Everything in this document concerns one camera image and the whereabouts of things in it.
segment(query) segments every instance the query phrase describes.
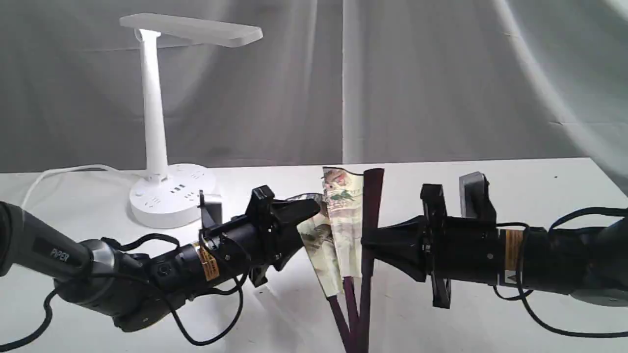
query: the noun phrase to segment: warning label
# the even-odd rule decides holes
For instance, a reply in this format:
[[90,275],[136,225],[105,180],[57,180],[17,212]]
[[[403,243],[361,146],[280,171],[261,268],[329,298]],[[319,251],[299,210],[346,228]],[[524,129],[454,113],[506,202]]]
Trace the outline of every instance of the warning label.
[[205,249],[200,247],[197,242],[194,243],[194,245],[197,248],[198,258],[200,259],[200,263],[203,265],[203,270],[205,271],[205,279],[209,282],[220,276],[220,269],[218,268],[218,262],[216,259]]
[[506,230],[506,251],[504,256],[504,282],[515,285],[517,257],[519,256],[519,247],[523,241],[523,231],[512,229]]

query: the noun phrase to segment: white table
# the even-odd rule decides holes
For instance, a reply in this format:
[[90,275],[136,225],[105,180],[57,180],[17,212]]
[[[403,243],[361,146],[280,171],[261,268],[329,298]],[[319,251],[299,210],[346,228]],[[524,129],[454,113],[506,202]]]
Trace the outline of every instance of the white table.
[[[548,227],[559,216],[593,205],[626,207],[628,199],[589,159],[478,161],[351,165],[352,171],[386,169],[380,225],[422,213],[422,183],[441,183],[450,215],[460,215],[458,177],[482,171],[498,221],[524,221]],[[251,189],[268,184],[278,198],[321,189],[320,166],[223,168],[215,170],[223,189],[225,219],[243,213]],[[0,200],[19,204],[35,174],[0,175]],[[102,236],[121,243],[152,230],[130,216],[127,193],[133,176],[78,172],[44,180],[27,209],[81,241]],[[607,225],[612,219],[588,217],[574,226]],[[193,241],[198,223],[164,231]],[[170,244],[139,248],[157,255]],[[132,334],[111,319],[55,299],[48,331],[22,352],[341,352],[342,345],[315,274],[301,250],[269,283],[246,285],[244,311],[224,340],[196,348],[183,338],[170,316]],[[41,303],[51,279],[14,266],[0,278],[0,342],[21,338],[43,319]],[[514,291],[504,289],[504,294]],[[535,293],[530,302],[548,323],[563,329],[606,332],[628,330],[623,308],[605,308],[568,296]],[[237,297],[202,297],[180,314],[196,339],[207,339],[231,320]],[[452,309],[431,306],[429,281],[415,283],[400,271],[377,263],[372,292],[371,352],[620,352],[628,339],[587,340],[552,334],[537,326],[520,303],[502,301],[485,285],[454,282]]]

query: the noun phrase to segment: gray backdrop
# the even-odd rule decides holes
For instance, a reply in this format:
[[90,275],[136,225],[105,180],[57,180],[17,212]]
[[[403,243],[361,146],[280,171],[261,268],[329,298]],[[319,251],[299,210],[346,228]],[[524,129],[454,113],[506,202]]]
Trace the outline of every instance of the gray backdrop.
[[[498,11],[500,2],[512,5],[525,33],[512,34],[513,24]],[[628,167],[613,168],[619,159],[605,158],[609,150],[617,156],[628,149],[618,134],[626,131],[621,130],[625,114],[618,113],[625,110],[596,109],[590,100],[587,116],[606,115],[594,124],[570,121],[539,91],[516,49],[516,41],[530,44],[557,92],[574,82],[586,86],[607,67],[603,55],[599,62],[588,62],[588,78],[568,80],[574,70],[567,70],[562,86],[547,72],[555,71],[549,58],[557,57],[560,46],[563,51],[578,47],[564,44],[578,37],[570,23],[589,21],[584,28],[593,33],[615,16],[613,31],[598,31],[589,40],[615,38],[609,45],[620,48],[625,43],[618,38],[628,38],[622,32],[626,22],[609,14],[604,1],[591,3],[5,0],[0,3],[0,171],[87,163],[144,167],[138,43],[118,18],[154,12],[252,24],[264,31],[261,41],[234,49],[160,38],[171,163],[586,155],[628,190]],[[580,46],[590,51],[589,44]],[[617,63],[627,62],[624,52],[615,50]],[[579,52],[568,53],[562,64],[582,63],[575,60]],[[605,75],[615,78],[612,99],[627,102],[625,65],[618,67],[624,67],[623,73]],[[567,103],[580,98],[572,95]],[[601,102],[598,107],[608,106]],[[606,134],[598,135],[608,142],[605,146],[572,133],[573,126],[594,131],[600,121],[611,123],[605,125]]]

